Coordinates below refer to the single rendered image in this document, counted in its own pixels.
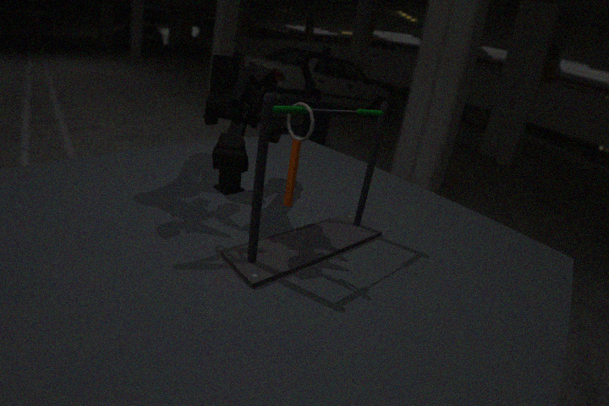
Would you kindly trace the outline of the orange handle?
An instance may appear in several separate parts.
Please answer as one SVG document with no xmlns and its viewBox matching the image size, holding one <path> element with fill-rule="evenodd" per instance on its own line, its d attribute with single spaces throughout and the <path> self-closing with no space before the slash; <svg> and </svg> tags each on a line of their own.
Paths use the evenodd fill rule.
<svg viewBox="0 0 609 406">
<path fill-rule="evenodd" d="M 301 142 L 308 140 L 310 138 L 311 134 L 314 131 L 314 126 L 315 126 L 314 114 L 313 114 L 313 111 L 311 110 L 311 108 L 303 102 L 297 102 L 294 105 L 292 105 L 292 107 L 299 107 L 299 106 L 305 107 L 307 109 L 307 111 L 310 113 L 311 123 L 310 123 L 310 132 L 308 132 L 308 134 L 305 137 L 300 139 L 299 137 L 296 137 L 291 130 L 291 126 L 290 126 L 291 113 L 288 114 L 287 128 L 288 128 L 288 132 L 290 133 L 290 135 L 293 138 L 291 155 L 290 155 L 290 160 L 289 160 L 289 167 L 288 167 L 288 178 L 287 178 L 284 203 L 283 203 L 284 205 L 286 205 L 288 207 L 292 206 L 292 202 L 293 202 L 294 186 L 295 186 L 295 180 L 296 180 L 298 163 L 299 163 L 299 153 L 300 153 L 300 148 L 301 148 Z"/>
</svg>

